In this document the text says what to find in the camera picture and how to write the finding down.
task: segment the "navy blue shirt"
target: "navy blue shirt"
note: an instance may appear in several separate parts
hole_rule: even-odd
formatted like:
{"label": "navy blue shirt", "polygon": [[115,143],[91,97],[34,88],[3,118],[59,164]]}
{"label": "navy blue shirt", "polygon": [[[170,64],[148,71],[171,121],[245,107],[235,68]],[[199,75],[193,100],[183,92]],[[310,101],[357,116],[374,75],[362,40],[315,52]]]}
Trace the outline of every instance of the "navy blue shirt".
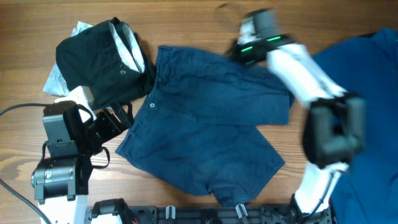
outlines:
{"label": "navy blue shirt", "polygon": [[398,223],[398,33],[350,38],[314,59],[366,100],[366,147],[331,196],[338,222]]}
{"label": "navy blue shirt", "polygon": [[266,68],[190,47],[160,46],[156,68],[116,152],[192,195],[250,202],[284,165],[256,125],[287,124],[292,94]]}

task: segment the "wooden table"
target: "wooden table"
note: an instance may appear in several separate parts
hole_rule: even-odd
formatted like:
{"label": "wooden table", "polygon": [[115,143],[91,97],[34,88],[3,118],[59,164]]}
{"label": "wooden table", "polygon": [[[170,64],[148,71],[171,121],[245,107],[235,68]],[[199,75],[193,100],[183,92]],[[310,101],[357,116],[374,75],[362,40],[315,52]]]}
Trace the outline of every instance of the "wooden table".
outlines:
{"label": "wooden table", "polygon": [[[224,1],[131,1],[107,0],[0,0],[0,109],[19,103],[51,103],[56,99],[42,92],[55,63],[55,47],[78,21],[97,24],[114,16],[127,22],[147,42],[145,51],[155,61],[157,46],[187,45],[223,53],[237,37],[236,14],[216,10]],[[354,35],[380,27],[398,28],[397,1],[279,0],[231,1],[241,12],[262,7],[277,11],[282,29],[307,45],[311,53]],[[134,113],[142,99],[133,102]],[[34,200],[30,175],[47,139],[42,108],[21,108],[0,118],[0,178],[29,200]],[[296,103],[288,126],[259,126],[286,165],[272,178],[253,204],[287,203],[300,185],[305,157],[300,135],[305,112]],[[89,204],[109,198],[124,198],[129,205],[217,205],[212,195],[194,197],[154,176],[135,169],[114,153],[126,133],[106,146],[111,164],[94,170],[90,179]],[[104,155],[94,163],[105,163]],[[0,188],[0,223],[39,223],[39,217],[20,200]]]}

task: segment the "dark blue garment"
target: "dark blue garment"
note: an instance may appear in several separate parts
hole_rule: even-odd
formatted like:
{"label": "dark blue garment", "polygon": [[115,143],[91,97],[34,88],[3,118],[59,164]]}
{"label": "dark blue garment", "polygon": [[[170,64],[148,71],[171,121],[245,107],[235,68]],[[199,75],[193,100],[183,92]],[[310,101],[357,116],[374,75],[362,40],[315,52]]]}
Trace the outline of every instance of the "dark blue garment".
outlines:
{"label": "dark blue garment", "polygon": [[351,38],[314,58],[366,100],[366,148],[331,196],[338,223],[398,223],[398,33]]}
{"label": "dark blue garment", "polygon": [[254,199],[284,165],[257,130],[287,124],[294,98],[265,68],[190,47],[160,46],[154,89],[117,153],[224,206]]}

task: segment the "blue cloth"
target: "blue cloth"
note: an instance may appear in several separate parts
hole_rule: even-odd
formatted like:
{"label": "blue cloth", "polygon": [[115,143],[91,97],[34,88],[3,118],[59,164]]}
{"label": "blue cloth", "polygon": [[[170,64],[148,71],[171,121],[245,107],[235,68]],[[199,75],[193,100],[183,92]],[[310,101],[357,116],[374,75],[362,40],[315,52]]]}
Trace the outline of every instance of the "blue cloth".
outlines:
{"label": "blue cloth", "polygon": [[257,130],[287,124],[294,98],[262,67],[160,46],[154,89],[116,152],[134,167],[224,206],[254,199],[284,165]]}
{"label": "blue cloth", "polygon": [[314,59],[367,104],[366,148],[331,196],[338,223],[398,223],[398,33],[350,38]]}

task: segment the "wire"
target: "wire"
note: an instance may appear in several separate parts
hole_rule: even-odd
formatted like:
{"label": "wire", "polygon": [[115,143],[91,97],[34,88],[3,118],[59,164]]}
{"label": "wire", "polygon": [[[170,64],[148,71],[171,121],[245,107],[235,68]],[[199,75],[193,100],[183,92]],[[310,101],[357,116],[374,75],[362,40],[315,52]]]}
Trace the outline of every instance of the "wire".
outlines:
{"label": "wire", "polygon": [[10,110],[16,109],[16,108],[25,107],[25,106],[50,106],[50,104],[45,104],[45,103],[23,103],[23,104],[19,104],[19,105],[14,105],[14,106],[10,106],[10,107],[6,108],[5,110],[2,110],[0,112],[0,116],[3,115],[7,111],[10,111]]}
{"label": "wire", "polygon": [[17,198],[19,198],[21,201],[25,202],[25,204],[27,204],[31,209],[33,209],[33,211],[35,211],[37,214],[39,214],[40,217],[42,217],[42,219],[44,220],[44,222],[46,224],[51,224],[51,221],[49,220],[49,218],[39,208],[37,208],[32,202],[30,202],[24,196],[22,196],[21,194],[16,192],[12,187],[8,186],[2,179],[0,179],[0,184],[5,189],[7,189],[9,192],[11,192],[13,195],[15,195]]}
{"label": "wire", "polygon": [[342,171],[342,170],[335,170],[335,171],[333,171],[333,172],[330,172],[330,178],[329,178],[329,180],[328,180],[328,183],[327,183],[327,185],[326,185],[326,189],[325,189],[325,191],[323,192],[322,197],[319,199],[319,202],[317,203],[317,205],[315,206],[315,208],[310,212],[309,215],[307,215],[307,216],[300,222],[300,224],[306,223],[306,222],[313,216],[313,214],[315,214],[315,212],[317,212],[318,208],[321,206],[321,204],[323,203],[323,201],[324,201],[326,195],[328,194],[329,189],[330,189],[330,186],[331,186],[331,182],[332,182],[332,180],[333,180],[333,178],[334,178],[334,176],[335,176],[335,174],[336,174],[337,172],[339,172],[339,173],[344,173],[344,171]]}
{"label": "wire", "polygon": [[[25,107],[25,106],[49,106],[50,104],[44,104],[44,103],[23,103],[23,104],[19,104],[19,105],[14,105],[14,106],[10,106],[4,110],[2,110],[0,112],[0,116],[3,115],[5,112],[16,109],[16,108],[21,108],[21,107]],[[48,141],[45,141],[43,144],[43,152],[42,152],[42,160],[44,160],[45,157],[45,147],[48,144]],[[8,186],[5,181],[3,181],[2,179],[0,179],[0,184],[6,189],[8,190],[10,193],[12,193],[13,195],[15,195],[17,198],[19,198],[21,201],[23,201],[25,204],[27,204],[31,209],[33,209],[33,211],[35,211],[43,220],[46,224],[51,224],[51,221],[49,220],[49,218],[39,209],[37,208],[32,202],[30,202],[29,200],[27,200],[24,196],[22,196],[21,194],[19,194],[16,190],[14,190],[12,187]]]}

